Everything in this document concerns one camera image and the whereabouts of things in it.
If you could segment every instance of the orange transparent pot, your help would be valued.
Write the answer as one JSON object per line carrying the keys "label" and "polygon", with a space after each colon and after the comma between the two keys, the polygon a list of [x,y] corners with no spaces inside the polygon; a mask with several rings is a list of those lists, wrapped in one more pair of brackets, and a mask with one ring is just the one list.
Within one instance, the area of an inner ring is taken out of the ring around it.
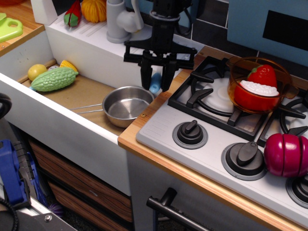
{"label": "orange transparent pot", "polygon": [[[271,65],[275,70],[278,96],[257,95],[247,91],[240,85],[242,80],[247,80],[253,68],[264,64]],[[227,65],[231,69],[231,76],[228,83],[229,98],[235,106],[245,112],[252,114],[270,113],[279,107],[285,97],[292,99],[299,92],[299,89],[293,85],[288,71],[272,60],[258,57],[246,57],[242,59],[232,57],[227,61]]]}

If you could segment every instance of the red toy strawberry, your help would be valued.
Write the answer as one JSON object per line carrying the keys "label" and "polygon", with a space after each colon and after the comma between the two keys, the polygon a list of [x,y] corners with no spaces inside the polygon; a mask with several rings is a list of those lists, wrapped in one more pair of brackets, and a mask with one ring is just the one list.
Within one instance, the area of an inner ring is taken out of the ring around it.
{"label": "red toy strawberry", "polygon": [[252,69],[248,75],[248,81],[277,88],[277,80],[274,68],[268,64]]}

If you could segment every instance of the robotic arm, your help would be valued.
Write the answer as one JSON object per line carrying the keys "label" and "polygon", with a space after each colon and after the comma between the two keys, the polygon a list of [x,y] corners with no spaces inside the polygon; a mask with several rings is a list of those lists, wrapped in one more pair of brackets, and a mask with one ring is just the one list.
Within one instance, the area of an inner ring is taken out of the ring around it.
{"label": "robotic arm", "polygon": [[[179,68],[193,69],[197,50],[173,42],[174,29],[180,13],[191,6],[192,0],[151,0],[154,2],[150,16],[153,20],[152,36],[141,41],[126,41],[125,62],[138,63],[141,67],[142,86],[148,90],[151,84],[152,65],[162,66],[162,91],[170,87]],[[130,48],[144,49],[142,55],[130,54]],[[189,60],[177,59],[177,54],[189,54]]]}

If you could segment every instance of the black knob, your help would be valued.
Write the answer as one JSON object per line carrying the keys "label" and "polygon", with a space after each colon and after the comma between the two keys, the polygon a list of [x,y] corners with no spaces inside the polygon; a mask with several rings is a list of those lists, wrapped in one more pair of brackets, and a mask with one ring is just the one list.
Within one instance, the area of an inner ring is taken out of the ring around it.
{"label": "black knob", "polygon": [[292,189],[300,200],[308,203],[308,175],[295,179],[292,184]]}
{"label": "black knob", "polygon": [[179,127],[177,132],[178,139],[189,145],[198,144],[203,139],[203,132],[196,120],[187,122]]}
{"label": "black knob", "polygon": [[244,176],[254,176],[265,169],[262,152],[255,142],[237,143],[226,153],[229,167]]}
{"label": "black knob", "polygon": [[245,166],[251,163],[258,152],[258,145],[255,142],[244,144],[236,157],[236,162],[239,166]]}

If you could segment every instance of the metal handle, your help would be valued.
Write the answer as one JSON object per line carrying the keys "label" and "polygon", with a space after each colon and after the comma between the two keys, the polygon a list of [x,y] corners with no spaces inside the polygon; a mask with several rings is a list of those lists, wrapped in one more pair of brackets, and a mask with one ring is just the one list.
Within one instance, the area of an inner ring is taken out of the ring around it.
{"label": "metal handle", "polygon": [[[88,107],[94,107],[94,106],[99,106],[99,105],[101,105],[101,103],[99,103],[99,104],[94,104],[94,105],[83,106],[83,107],[71,108],[70,110],[73,111],[73,110],[77,110],[77,109],[88,108]],[[86,112],[77,112],[76,114],[84,114],[84,113],[100,112],[100,111],[103,111],[103,109],[100,109],[100,110],[93,110],[93,111],[86,111]]]}
{"label": "metal handle", "polygon": [[189,219],[188,217],[184,216],[183,214],[176,211],[173,207],[171,207],[171,203],[176,195],[177,195],[176,190],[168,188],[160,201],[150,196],[146,205],[154,209],[155,211],[164,214],[168,218],[180,223],[189,230],[209,231],[207,228]]}

